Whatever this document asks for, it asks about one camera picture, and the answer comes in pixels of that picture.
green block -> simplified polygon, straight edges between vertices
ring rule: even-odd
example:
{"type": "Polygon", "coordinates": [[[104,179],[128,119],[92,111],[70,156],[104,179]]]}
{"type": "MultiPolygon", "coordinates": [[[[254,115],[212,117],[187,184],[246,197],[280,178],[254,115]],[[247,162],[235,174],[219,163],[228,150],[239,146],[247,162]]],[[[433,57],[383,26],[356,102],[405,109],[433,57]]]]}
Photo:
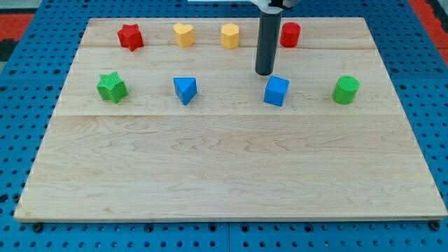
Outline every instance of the green block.
{"type": "Polygon", "coordinates": [[[111,74],[101,74],[97,89],[101,99],[111,100],[113,103],[118,103],[121,98],[127,96],[125,82],[116,71],[111,74]]]}
{"type": "Polygon", "coordinates": [[[355,98],[358,89],[358,80],[351,76],[343,76],[337,80],[332,97],[338,104],[350,104],[355,98]]]}

blue block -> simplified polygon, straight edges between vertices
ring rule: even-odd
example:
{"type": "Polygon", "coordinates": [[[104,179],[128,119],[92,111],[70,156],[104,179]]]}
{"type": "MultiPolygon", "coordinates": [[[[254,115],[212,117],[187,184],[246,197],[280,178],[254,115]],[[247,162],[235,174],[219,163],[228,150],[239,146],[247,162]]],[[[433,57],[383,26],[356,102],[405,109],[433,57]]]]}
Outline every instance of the blue block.
{"type": "Polygon", "coordinates": [[[176,77],[173,81],[177,97],[183,105],[187,105],[197,93],[196,78],[176,77]]]}
{"type": "Polygon", "coordinates": [[[275,106],[282,106],[288,86],[289,80],[271,76],[266,85],[264,101],[275,106]]]}

wood grain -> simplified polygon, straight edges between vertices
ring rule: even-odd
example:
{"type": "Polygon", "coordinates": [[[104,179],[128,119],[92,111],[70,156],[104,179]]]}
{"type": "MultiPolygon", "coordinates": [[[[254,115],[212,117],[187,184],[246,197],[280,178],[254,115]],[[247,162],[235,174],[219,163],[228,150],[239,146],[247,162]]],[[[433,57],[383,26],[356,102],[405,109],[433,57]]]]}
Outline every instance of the wood grain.
{"type": "Polygon", "coordinates": [[[253,72],[258,20],[92,19],[15,211],[23,222],[389,221],[448,213],[362,18],[299,22],[279,47],[285,104],[263,103],[253,72]],[[172,25],[196,42],[179,48],[172,25]],[[241,47],[220,46],[221,25],[241,47]],[[138,23],[130,53],[116,31],[138,23]],[[118,71],[129,96],[102,101],[99,74],[118,71]],[[331,98],[341,75],[353,104],[331,98]],[[177,99],[172,78],[195,76],[177,99]]]}

blue perforated surface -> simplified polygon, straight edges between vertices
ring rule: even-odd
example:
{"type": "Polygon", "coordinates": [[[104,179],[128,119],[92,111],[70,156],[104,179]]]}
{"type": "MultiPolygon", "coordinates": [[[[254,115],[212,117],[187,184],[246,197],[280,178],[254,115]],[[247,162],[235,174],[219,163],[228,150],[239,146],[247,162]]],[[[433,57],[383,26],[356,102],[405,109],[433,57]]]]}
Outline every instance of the blue perforated surface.
{"type": "MultiPolygon", "coordinates": [[[[257,17],[186,0],[44,0],[0,75],[0,251],[444,251],[448,222],[21,224],[12,217],[89,18],[257,17]]],[[[285,16],[364,17],[445,203],[448,69],[406,1],[304,0],[285,16]]]]}

yellow block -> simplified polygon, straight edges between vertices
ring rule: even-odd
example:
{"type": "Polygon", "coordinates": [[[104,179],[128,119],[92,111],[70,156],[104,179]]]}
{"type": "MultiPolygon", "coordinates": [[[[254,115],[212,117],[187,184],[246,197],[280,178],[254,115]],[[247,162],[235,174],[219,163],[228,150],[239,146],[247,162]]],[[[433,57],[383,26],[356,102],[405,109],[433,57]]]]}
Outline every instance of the yellow block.
{"type": "Polygon", "coordinates": [[[227,49],[238,47],[239,44],[239,26],[228,23],[221,27],[221,45],[227,49]]]}
{"type": "Polygon", "coordinates": [[[174,33],[176,35],[176,42],[180,47],[191,46],[195,42],[195,34],[193,33],[193,26],[191,24],[174,25],[174,33]]]}

